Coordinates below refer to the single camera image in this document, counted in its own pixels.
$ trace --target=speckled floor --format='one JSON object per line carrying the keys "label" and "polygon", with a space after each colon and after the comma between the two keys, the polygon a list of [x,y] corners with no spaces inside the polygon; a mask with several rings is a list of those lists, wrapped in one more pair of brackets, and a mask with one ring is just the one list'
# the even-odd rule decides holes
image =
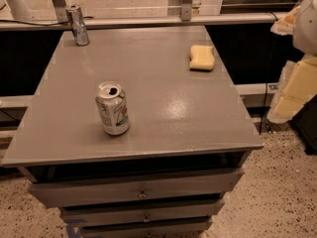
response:
{"label": "speckled floor", "polygon": [[[165,238],[317,237],[317,156],[287,125],[263,133],[264,148],[244,164],[245,175],[230,193],[213,224],[203,234]],[[0,180],[0,237],[67,237],[57,209],[46,210],[28,194],[25,178]]]}

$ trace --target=aluminum can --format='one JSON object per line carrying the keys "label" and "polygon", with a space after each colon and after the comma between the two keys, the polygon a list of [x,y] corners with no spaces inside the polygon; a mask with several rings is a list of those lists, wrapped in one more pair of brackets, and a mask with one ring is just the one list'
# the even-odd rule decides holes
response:
{"label": "aluminum can", "polygon": [[126,93],[119,83],[99,84],[96,104],[106,133],[120,135],[129,129]]}
{"label": "aluminum can", "polygon": [[72,5],[65,8],[68,21],[76,44],[86,46],[89,44],[89,38],[85,22],[83,21],[80,6]]}

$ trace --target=yellow sponge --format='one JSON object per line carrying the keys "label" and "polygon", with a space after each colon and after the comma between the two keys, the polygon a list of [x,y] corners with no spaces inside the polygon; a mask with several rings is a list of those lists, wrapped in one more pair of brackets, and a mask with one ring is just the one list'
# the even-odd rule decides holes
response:
{"label": "yellow sponge", "polygon": [[190,49],[190,69],[211,70],[215,64],[214,47],[194,45]]}

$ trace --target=table top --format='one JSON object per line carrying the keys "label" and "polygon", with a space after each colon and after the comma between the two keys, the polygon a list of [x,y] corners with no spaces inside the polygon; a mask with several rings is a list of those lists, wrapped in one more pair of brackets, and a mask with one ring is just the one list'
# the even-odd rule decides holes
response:
{"label": "table top", "polygon": [[[28,167],[245,151],[263,146],[217,51],[210,72],[189,70],[190,47],[212,45],[204,27],[65,32],[2,166]],[[96,87],[118,81],[131,127],[104,130]]]}

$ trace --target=drawer unit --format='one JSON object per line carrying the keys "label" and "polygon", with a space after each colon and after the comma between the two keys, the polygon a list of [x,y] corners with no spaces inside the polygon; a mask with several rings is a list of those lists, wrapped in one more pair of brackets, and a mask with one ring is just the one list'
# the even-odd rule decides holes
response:
{"label": "drawer unit", "polygon": [[224,169],[40,183],[30,192],[46,207],[67,207],[222,193],[231,191],[242,174],[242,169]]}
{"label": "drawer unit", "polygon": [[223,199],[214,197],[201,195],[68,207],[61,210],[61,218],[71,226],[83,227],[212,216],[224,205]]}
{"label": "drawer unit", "polygon": [[83,238],[151,238],[154,235],[203,231],[210,227],[208,217],[81,228]]}
{"label": "drawer unit", "polygon": [[[208,229],[263,144],[216,49],[212,71],[188,67],[193,45],[213,46],[205,28],[89,31],[81,48],[63,34],[2,165],[83,237]],[[95,105],[104,80],[127,93],[131,128],[119,137]]]}

